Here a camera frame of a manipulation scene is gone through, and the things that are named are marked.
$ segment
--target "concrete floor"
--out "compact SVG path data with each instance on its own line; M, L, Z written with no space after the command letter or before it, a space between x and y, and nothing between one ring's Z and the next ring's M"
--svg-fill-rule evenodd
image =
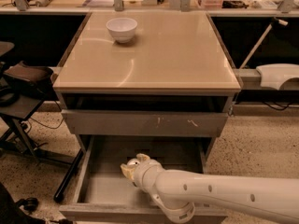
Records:
M33 118L50 126L62 120L59 112L41 110ZM56 130L43 127L30 119L30 136L43 148L75 156L78 142L63 123ZM6 129L0 123L0 132ZM239 105L235 115L217 139L207 161L213 175L242 175L263 177L299 178L299 108L274 111L267 106ZM72 203L78 175L72 178L64 193L64 200L57 204L53 195L66 172L66 167L36 163L32 159L4 152L0 157L0 181L15 201L37 197L39 206L33 217L60 219L60 204ZM272 222L226 210L228 217L223 224Z

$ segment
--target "glossy beige tabletop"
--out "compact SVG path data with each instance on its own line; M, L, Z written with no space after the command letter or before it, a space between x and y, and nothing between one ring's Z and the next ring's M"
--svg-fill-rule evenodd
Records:
M137 20L135 38L118 44L112 18ZM56 91L239 91L204 11L94 11L58 76Z

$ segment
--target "open drawer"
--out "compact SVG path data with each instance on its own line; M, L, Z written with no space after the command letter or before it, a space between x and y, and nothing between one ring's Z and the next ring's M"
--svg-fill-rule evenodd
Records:
M226 113L63 110L71 133L219 137Z
M121 173L121 164L145 153L165 169L202 172L199 142L191 138L93 136L82 164L74 203L61 213L73 221L170 223L147 193ZM223 211L196 205L192 223L221 223Z

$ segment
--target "white bowl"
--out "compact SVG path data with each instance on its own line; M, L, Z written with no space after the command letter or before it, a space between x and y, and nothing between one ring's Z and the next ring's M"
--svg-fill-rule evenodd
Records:
M106 27L116 41L126 43L134 37L137 21L129 18L111 19L107 22Z

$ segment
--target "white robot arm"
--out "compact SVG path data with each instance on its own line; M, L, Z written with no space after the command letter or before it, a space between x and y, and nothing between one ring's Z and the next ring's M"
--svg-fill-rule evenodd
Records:
M165 170L144 154L122 164L121 169L175 223L185 223L193 217L194 203L214 204L278 223L299 223L297 179Z

